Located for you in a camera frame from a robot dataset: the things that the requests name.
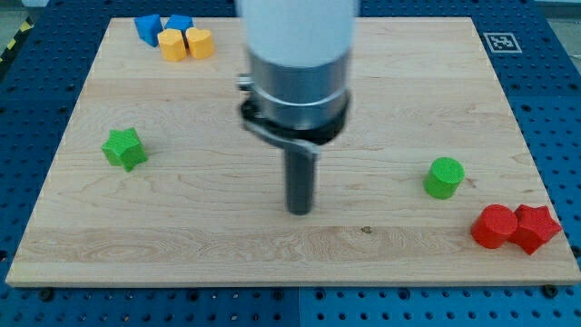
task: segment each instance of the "blue block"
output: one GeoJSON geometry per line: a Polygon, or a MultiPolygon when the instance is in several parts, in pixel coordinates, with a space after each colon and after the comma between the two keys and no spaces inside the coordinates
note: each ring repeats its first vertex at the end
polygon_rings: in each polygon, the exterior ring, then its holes
{"type": "Polygon", "coordinates": [[[137,27],[139,38],[153,47],[158,45],[157,35],[162,31],[162,20],[159,15],[137,17],[135,27],[137,27]]]}
{"type": "Polygon", "coordinates": [[[185,15],[172,15],[165,23],[165,28],[180,30],[182,34],[190,27],[193,27],[193,19],[185,15]]]}

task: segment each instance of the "wooden table surface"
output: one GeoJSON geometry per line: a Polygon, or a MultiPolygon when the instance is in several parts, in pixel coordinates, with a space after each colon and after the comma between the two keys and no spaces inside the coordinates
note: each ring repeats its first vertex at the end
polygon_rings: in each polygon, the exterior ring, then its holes
{"type": "Polygon", "coordinates": [[[240,21],[196,24],[212,30],[216,55],[168,63],[138,39],[132,19],[112,20],[11,285],[580,281],[563,233],[532,256],[514,244],[486,250],[470,236],[488,204],[551,203],[469,18],[358,21],[350,119],[322,146],[315,207],[304,217],[284,210],[281,151],[241,128],[240,21]],[[101,145],[110,129],[132,126],[149,161],[126,173],[101,145]],[[446,201],[422,188],[440,156],[466,170],[446,201]]]}

